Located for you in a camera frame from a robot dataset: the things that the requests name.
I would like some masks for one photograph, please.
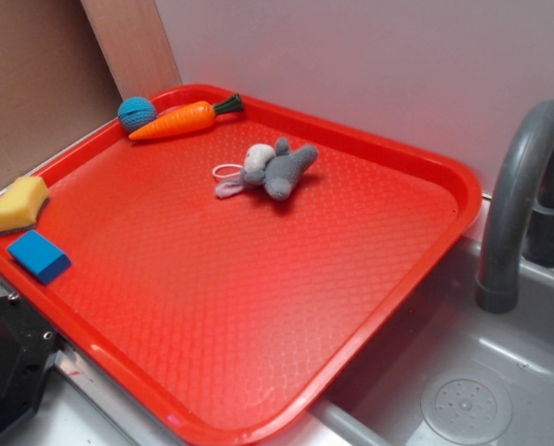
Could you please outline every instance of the orange carrot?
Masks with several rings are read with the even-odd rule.
[[[160,116],[155,121],[132,132],[128,137],[137,141],[196,132],[212,126],[216,116],[220,114],[242,112],[243,110],[242,98],[237,93],[215,105],[201,100]]]

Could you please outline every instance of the sink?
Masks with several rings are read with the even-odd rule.
[[[361,444],[554,445],[554,271],[523,260],[519,305],[491,314],[474,300],[479,253],[461,239],[315,414],[374,433]]]

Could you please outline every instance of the plastic tray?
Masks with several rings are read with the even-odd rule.
[[[188,85],[158,111],[231,92]],[[114,120],[41,168],[37,230],[73,265],[0,273],[186,441],[238,445],[293,423],[477,215],[461,164],[244,97],[245,113],[131,142]],[[320,152],[294,194],[220,200],[213,167],[286,136]]]

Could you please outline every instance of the yellow sponge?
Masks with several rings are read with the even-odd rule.
[[[43,178],[17,178],[0,196],[0,234],[35,226],[48,198],[49,191]]]

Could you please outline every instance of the sponge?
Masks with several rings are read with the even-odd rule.
[[[0,234],[34,227],[48,198],[43,178],[17,178],[0,196]]]
[[[52,282],[71,265],[66,254],[35,230],[20,236],[7,250],[43,284]]]

